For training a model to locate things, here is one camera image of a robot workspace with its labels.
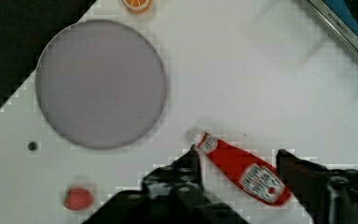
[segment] red ketchup bottle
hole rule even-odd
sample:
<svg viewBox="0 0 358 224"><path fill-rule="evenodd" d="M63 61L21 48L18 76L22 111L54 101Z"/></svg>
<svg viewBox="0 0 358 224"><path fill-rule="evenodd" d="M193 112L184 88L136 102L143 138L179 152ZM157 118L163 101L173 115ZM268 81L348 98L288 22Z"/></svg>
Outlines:
<svg viewBox="0 0 358 224"><path fill-rule="evenodd" d="M289 200L291 192L273 166L204 131L198 131L196 136L197 148L237 187L271 206L279 206Z"/></svg>

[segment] gray circular plate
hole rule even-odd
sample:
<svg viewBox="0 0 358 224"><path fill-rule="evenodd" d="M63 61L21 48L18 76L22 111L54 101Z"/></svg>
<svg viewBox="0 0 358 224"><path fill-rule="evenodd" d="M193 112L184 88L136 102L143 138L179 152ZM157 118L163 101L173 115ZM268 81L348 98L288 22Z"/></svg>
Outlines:
<svg viewBox="0 0 358 224"><path fill-rule="evenodd" d="M36 97L50 126L82 147L122 147L158 120L167 83L150 43L113 21L74 24L55 36L36 68Z"/></svg>

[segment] white bottle cap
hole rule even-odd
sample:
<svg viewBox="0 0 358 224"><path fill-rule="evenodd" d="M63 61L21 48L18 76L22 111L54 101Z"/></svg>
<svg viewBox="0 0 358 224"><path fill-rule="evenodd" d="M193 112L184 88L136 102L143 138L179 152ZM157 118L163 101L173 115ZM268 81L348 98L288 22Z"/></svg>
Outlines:
<svg viewBox="0 0 358 224"><path fill-rule="evenodd" d="M199 144L203 137L205 136L205 131L200 128L192 128L186 132L186 140L191 144Z"/></svg>

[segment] white surface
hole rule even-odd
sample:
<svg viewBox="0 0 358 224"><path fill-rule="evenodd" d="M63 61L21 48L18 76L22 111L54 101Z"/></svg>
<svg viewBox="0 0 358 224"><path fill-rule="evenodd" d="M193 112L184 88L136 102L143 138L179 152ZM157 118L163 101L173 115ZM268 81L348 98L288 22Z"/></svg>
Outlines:
<svg viewBox="0 0 358 224"><path fill-rule="evenodd" d="M42 119L32 75L0 112L0 224L80 223L90 212L62 206L77 176L95 185L99 202L138 189L145 173L189 149L185 132L196 123L235 133L227 140L267 161L284 147L358 169L358 63L295 1L161 0L140 16L119 0L95 4L84 19L124 22L158 49L171 84L166 113L149 137L129 147L74 147ZM30 152L29 141L41 149ZM310 223L297 202L280 209L253 202L202 162L207 190L250 223Z"/></svg>

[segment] black background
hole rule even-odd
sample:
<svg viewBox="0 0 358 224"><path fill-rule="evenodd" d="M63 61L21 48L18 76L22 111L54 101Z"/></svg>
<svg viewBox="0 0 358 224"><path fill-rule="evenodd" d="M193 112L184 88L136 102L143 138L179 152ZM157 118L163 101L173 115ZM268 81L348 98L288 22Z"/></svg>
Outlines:
<svg viewBox="0 0 358 224"><path fill-rule="evenodd" d="M96 0L0 0L0 107L36 68L52 37Z"/></svg>

